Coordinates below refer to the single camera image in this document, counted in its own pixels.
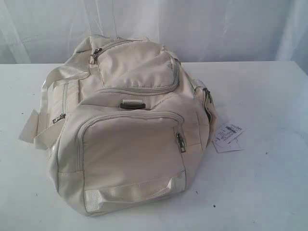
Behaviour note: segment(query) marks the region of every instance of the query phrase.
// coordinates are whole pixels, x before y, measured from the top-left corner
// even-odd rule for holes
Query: zipper pull
[[[97,58],[99,56],[99,52],[101,51],[102,49],[99,48],[99,49],[95,49],[94,53],[92,55],[90,55],[90,57],[93,57],[93,64],[97,64]]]
[[[210,99],[210,103],[212,103],[211,92],[207,88],[203,88],[203,90],[205,91],[205,97],[208,95],[208,97]]]
[[[57,118],[53,119],[52,122],[55,124],[56,122],[59,122],[61,119],[65,119],[66,114],[63,113],[61,115],[59,115]]]
[[[177,133],[177,139],[178,139],[178,142],[179,142],[179,145],[180,145],[181,153],[186,152],[184,140],[183,140],[183,138],[182,138],[180,133]]]

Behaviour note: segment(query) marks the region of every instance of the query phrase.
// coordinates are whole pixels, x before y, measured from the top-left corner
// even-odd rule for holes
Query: white surface
[[[147,36],[182,62],[295,60],[308,73],[307,10],[307,0],[0,0],[0,63],[65,62],[102,34]]]
[[[245,150],[211,144],[188,191],[96,218],[67,206],[46,179],[44,152],[17,140],[56,66],[0,65],[1,231],[307,229],[308,77],[295,63],[184,63],[211,90],[220,123],[246,125]]]

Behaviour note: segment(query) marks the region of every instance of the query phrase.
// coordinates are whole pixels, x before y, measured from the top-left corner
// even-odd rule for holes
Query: top pocket
[[[105,89],[162,94],[178,86],[178,63],[159,44],[126,40],[102,47],[98,54]]]

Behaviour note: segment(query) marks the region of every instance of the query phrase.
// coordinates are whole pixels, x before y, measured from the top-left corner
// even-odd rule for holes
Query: white curtain
[[[0,0],[0,63],[63,63],[86,36],[147,36],[183,62],[294,60],[308,0]]]

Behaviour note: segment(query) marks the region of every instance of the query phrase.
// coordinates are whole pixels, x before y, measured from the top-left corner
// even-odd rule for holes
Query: tag
[[[223,152],[230,152],[230,151],[239,151],[239,150],[244,150],[240,145],[239,142],[237,140],[237,138],[235,138],[234,140],[232,140],[230,143],[228,143],[225,147],[220,147],[218,144],[214,143],[214,146],[216,148],[216,151],[218,153],[223,153]]]
[[[220,147],[225,147],[245,130],[246,128],[243,126],[235,125],[232,122],[226,123],[215,132],[214,143]]]

